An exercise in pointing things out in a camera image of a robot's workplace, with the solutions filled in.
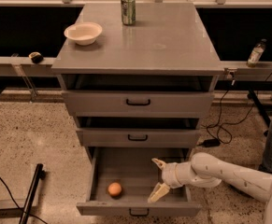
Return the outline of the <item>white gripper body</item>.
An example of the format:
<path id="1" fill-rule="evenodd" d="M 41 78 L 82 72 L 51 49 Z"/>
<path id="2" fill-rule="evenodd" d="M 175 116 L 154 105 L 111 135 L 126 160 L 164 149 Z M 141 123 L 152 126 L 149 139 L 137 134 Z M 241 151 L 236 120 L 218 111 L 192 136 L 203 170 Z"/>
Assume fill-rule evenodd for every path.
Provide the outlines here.
<path id="1" fill-rule="evenodd" d="M 177 165 L 178 164 L 176 162 L 165 163 L 163 165 L 162 179 L 164 183 L 171 189 L 177 189 L 182 187 L 182 184 L 178 181 L 176 175 Z"/>

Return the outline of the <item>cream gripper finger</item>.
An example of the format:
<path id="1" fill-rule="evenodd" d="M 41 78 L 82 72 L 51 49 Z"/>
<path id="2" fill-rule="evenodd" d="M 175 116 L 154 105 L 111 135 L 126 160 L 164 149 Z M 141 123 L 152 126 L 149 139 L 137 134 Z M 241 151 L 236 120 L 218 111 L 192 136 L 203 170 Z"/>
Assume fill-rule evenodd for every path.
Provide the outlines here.
<path id="1" fill-rule="evenodd" d="M 170 187 L 166 183 L 157 183 L 154 187 L 150 197 L 148 198 L 149 203 L 156 203 L 163 198 L 170 191 Z"/>
<path id="2" fill-rule="evenodd" d="M 163 170 L 166 167 L 166 163 L 162 160 L 159 160 L 157 158 L 152 158 L 151 159 L 160 170 Z"/>

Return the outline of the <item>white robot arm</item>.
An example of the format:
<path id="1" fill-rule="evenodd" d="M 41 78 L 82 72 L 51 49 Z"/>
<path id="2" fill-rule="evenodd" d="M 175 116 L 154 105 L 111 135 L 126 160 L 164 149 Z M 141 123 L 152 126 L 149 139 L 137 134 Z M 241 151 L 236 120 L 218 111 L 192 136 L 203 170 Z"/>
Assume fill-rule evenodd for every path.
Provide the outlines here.
<path id="1" fill-rule="evenodd" d="M 232 164 L 204 152 L 196 153 L 189 161 L 166 163 L 153 158 L 162 172 L 149 203 L 155 203 L 171 189 L 192 185 L 198 188 L 214 188 L 222 181 L 265 203 L 264 224 L 272 224 L 272 174 Z"/>

